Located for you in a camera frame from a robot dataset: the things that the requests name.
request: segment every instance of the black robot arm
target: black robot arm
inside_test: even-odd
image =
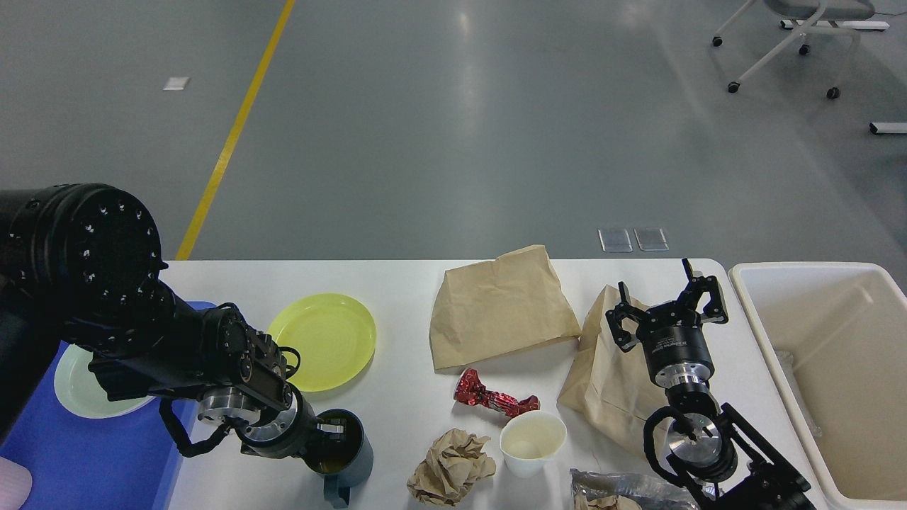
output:
[[[726,323],[727,314],[717,279],[695,274],[686,259],[683,266],[687,286],[676,300],[638,309],[629,303],[621,282],[620,303],[605,313],[618,347],[627,352],[641,344],[649,378],[665,389],[668,405],[655,411],[643,429],[649,465],[671,484],[685,487],[703,510],[814,508],[804,494],[810,485],[800,473],[733,407],[719,408],[712,397],[708,380],[715,367],[702,326]],[[706,294],[709,301],[699,311]],[[635,334],[623,328],[625,319],[637,323]],[[666,460],[674,473],[659,463],[655,447],[655,429],[668,418],[673,421],[668,426],[671,453]],[[717,485],[736,472],[735,445],[750,459],[749,476],[721,495]],[[714,495],[707,495],[705,484],[715,485]]]
[[[110,400],[161,397],[184,455],[230,428],[251,446],[244,451],[263,456],[299,456],[320,439],[270,335],[231,303],[198,311],[160,281],[157,227],[129,193],[102,184],[0,191],[0,235],[0,441],[61,339],[94,354],[89,370]],[[188,444],[167,413],[176,398],[198,400],[200,419],[219,426],[206,446]],[[278,416],[291,427],[271,427]]]

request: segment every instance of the yellow plate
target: yellow plate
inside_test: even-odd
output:
[[[280,346],[302,357],[289,382],[300,391],[324,391],[355,377],[375,353],[375,320],[359,301],[316,294],[281,311],[268,327]],[[287,355],[290,365],[294,356]]]

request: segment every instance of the chair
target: chair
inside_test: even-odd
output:
[[[721,25],[721,28],[719,28],[717,32],[715,32],[715,36],[712,37],[713,46],[720,46],[722,44],[721,35],[737,20],[737,18],[740,17],[740,15],[753,6],[755,2],[756,0],[746,0],[746,3],[740,7],[730,19]],[[776,55],[781,53],[781,51],[795,39],[803,38],[803,42],[800,46],[800,55],[806,55],[809,53],[810,49],[809,44],[806,43],[805,39],[808,34],[847,35],[851,38],[850,48],[847,50],[847,56],[844,58],[841,70],[835,78],[832,88],[828,89],[828,92],[825,94],[825,97],[828,99],[836,99],[839,97],[841,91],[838,89],[837,85],[841,82],[842,78],[844,78],[844,74],[850,66],[851,60],[853,60],[853,54],[856,53],[856,49],[860,44],[860,34],[852,28],[840,26],[839,23],[869,19],[875,15],[875,7],[873,7],[869,0],[764,0],[764,2],[769,9],[784,19],[794,20],[791,34],[778,43],[778,45],[775,46],[772,51],[768,52],[766,56],[753,64],[753,66],[746,70],[745,73],[741,74],[739,78],[729,83],[727,85],[727,91],[735,93],[740,90],[740,84],[743,83],[746,78],[758,71],[763,65],[767,64],[768,61],[775,58]],[[816,24],[820,21],[828,22],[829,26],[817,26]]]

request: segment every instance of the blue tray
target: blue tray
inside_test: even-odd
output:
[[[213,306],[189,304],[195,309]],[[161,422],[157,401],[121,417],[88,419],[70,413],[54,393],[54,372],[67,347],[61,342],[54,363],[0,446],[0,456],[32,473],[32,493],[23,510],[166,508],[182,457]],[[187,430],[196,421],[197,405],[173,403]]]

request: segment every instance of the crumpled paper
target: crumpled paper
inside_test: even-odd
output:
[[[434,369],[550,345],[580,323],[542,245],[444,273],[432,310]]]
[[[406,488],[420,503],[456,506],[475,482],[494,475],[494,459],[482,453],[490,440],[459,428],[448,430],[428,449],[425,460],[406,481]]]
[[[642,428],[646,419],[668,402],[665,390],[649,380],[642,346],[621,352],[614,343],[604,312],[619,302],[619,291],[610,285],[595,300],[583,323],[580,350],[573,357],[558,402],[581,412],[602,434],[645,458]],[[635,299],[630,302],[639,309],[649,308]],[[635,331],[632,321],[625,320],[623,325],[627,331]],[[667,432],[664,422],[656,427],[656,445],[664,443]]]
[[[635,501],[622,495],[609,495],[586,501],[584,495],[573,497],[573,510],[642,510]]]

